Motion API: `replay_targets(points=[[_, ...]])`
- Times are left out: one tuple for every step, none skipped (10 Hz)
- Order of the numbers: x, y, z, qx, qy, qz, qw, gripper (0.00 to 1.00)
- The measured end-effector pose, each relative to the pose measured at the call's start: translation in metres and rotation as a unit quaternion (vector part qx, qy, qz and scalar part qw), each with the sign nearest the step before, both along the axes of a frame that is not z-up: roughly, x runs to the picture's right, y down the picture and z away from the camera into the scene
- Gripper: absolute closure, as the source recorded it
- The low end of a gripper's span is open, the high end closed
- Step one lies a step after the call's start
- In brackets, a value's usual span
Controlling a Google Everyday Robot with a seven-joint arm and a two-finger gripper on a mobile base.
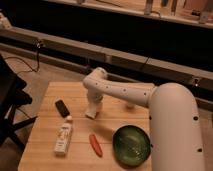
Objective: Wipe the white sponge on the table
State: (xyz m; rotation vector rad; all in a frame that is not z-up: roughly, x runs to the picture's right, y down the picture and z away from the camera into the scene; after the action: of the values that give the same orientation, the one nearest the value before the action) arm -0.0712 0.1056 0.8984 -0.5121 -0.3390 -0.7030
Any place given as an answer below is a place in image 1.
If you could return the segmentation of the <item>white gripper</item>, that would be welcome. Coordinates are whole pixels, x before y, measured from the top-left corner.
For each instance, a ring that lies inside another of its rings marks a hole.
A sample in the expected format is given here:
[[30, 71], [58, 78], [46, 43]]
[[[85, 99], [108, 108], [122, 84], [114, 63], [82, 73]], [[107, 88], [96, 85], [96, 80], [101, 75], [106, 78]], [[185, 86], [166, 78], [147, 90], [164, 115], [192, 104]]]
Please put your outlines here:
[[95, 119], [97, 114], [102, 109], [102, 99], [103, 95], [95, 92], [87, 93], [88, 107], [86, 109], [85, 115], [89, 118]]

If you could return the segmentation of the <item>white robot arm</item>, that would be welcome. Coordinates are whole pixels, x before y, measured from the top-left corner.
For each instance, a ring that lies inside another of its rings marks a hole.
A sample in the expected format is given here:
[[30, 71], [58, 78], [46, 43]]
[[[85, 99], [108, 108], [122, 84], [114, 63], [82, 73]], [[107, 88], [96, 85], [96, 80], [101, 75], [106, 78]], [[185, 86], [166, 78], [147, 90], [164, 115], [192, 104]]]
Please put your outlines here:
[[186, 87], [177, 83], [122, 83], [107, 77], [107, 72], [98, 67], [83, 79], [88, 117], [94, 118], [100, 111], [105, 94], [129, 105], [147, 107], [152, 171], [205, 171], [198, 107]]

